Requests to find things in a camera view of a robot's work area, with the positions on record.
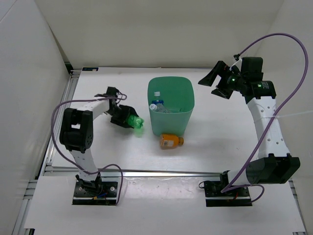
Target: trash bin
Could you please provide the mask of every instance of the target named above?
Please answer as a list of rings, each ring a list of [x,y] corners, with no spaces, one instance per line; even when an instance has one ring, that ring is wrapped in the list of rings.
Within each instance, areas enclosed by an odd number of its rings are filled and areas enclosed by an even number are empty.
[[[149,105],[155,100],[155,92],[160,92],[164,106],[171,113],[158,113],[149,109],[153,133],[157,136],[164,133],[183,135],[195,106],[191,82],[185,77],[153,78],[148,85]]]

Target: white tabletop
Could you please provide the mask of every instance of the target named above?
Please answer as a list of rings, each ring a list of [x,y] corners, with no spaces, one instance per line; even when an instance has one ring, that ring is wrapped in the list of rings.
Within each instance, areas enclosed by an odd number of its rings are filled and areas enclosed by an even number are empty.
[[[118,206],[72,205],[74,176],[39,178],[25,228],[34,235],[291,235],[303,232],[289,184],[252,207],[205,207],[202,178],[127,178]],[[252,198],[260,193],[251,187]]]
[[[198,85],[210,70],[204,69],[135,69],[99,68],[83,71],[73,99],[89,99],[105,93],[108,86],[117,87],[128,98],[121,104],[135,108],[145,120],[144,135],[137,137],[133,129],[110,123],[110,116],[94,121],[91,147],[95,164],[119,164],[123,169],[221,172],[240,168],[256,145],[257,137],[245,99],[234,92],[230,100],[211,94],[214,86]],[[159,137],[151,130],[147,89],[149,81],[158,76],[183,76],[194,89],[195,108],[184,134],[184,146],[161,150]],[[72,156],[60,146],[67,157]],[[72,167],[55,154],[54,167]]]

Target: orange pill bottle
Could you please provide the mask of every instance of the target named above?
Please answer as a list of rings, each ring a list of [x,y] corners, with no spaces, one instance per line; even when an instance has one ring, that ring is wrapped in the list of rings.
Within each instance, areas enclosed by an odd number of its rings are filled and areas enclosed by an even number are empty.
[[[173,134],[162,134],[160,136],[161,148],[175,148],[184,144],[184,138]]]

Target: white wall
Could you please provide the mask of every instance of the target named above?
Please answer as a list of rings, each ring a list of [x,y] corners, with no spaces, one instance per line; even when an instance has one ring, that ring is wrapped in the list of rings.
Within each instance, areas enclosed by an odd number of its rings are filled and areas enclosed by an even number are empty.
[[[11,234],[39,169],[68,74],[34,0],[0,3],[0,234]]]
[[[264,35],[283,0],[36,2],[74,68],[209,67]]]
[[[309,54],[309,72],[302,88],[282,109],[281,114],[313,110],[313,1],[285,0],[269,33],[285,32],[298,37]],[[296,87],[304,69],[300,46],[290,38],[265,39],[257,55],[264,59],[264,78],[272,80],[280,104]],[[280,119],[291,154],[299,157],[301,167],[294,183],[308,232],[313,234],[313,114]]]

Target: black sticker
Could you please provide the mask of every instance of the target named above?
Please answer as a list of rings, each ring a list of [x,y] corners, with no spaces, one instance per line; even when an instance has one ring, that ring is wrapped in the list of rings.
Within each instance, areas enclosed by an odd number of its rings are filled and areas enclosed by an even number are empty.
[[[88,67],[83,67],[82,71],[98,71],[99,68],[88,68]]]

